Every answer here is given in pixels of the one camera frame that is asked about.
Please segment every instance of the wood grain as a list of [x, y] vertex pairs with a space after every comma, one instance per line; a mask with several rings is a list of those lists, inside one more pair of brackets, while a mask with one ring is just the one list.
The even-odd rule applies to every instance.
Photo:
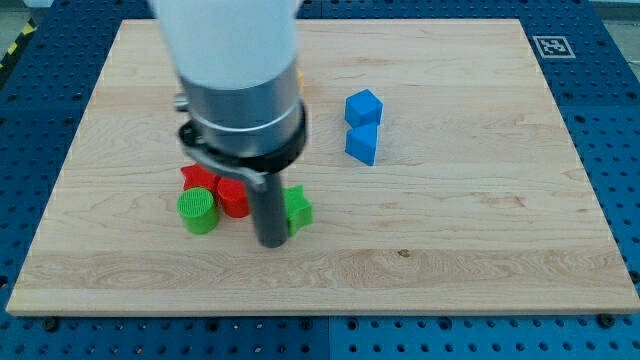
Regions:
[[[315, 223], [187, 233], [179, 85], [157, 25], [123, 22], [8, 311], [14, 315], [629, 313], [640, 301], [514, 20], [302, 21], [310, 140], [284, 171]], [[376, 166], [344, 98], [384, 101]]]

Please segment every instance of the green block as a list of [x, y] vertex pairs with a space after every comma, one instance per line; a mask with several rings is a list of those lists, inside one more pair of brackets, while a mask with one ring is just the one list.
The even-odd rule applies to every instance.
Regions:
[[295, 236], [298, 230], [313, 223], [313, 207], [304, 197], [302, 185], [284, 189], [284, 207], [289, 236]]
[[184, 227], [193, 234], [206, 234], [218, 225], [213, 195], [204, 188], [191, 188], [178, 198], [178, 214]]

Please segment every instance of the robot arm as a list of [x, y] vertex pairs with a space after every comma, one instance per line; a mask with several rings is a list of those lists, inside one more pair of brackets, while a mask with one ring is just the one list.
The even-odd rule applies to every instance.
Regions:
[[256, 234], [287, 239], [278, 173], [302, 152], [305, 111], [296, 74], [299, 0], [149, 0], [186, 96], [179, 132], [205, 168], [242, 180]]

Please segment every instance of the green cylinder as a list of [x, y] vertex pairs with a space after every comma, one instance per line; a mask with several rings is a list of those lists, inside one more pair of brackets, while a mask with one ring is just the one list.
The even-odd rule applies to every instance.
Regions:
[[184, 227], [193, 234], [206, 234], [218, 225], [213, 195], [204, 188], [191, 188], [178, 199], [178, 214]]

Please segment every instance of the green star-shaped block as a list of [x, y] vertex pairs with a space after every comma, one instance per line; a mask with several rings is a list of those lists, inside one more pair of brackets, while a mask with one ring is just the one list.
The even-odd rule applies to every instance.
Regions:
[[295, 236], [298, 230], [313, 223], [313, 206], [304, 197], [302, 185], [284, 189], [284, 207], [289, 236]]

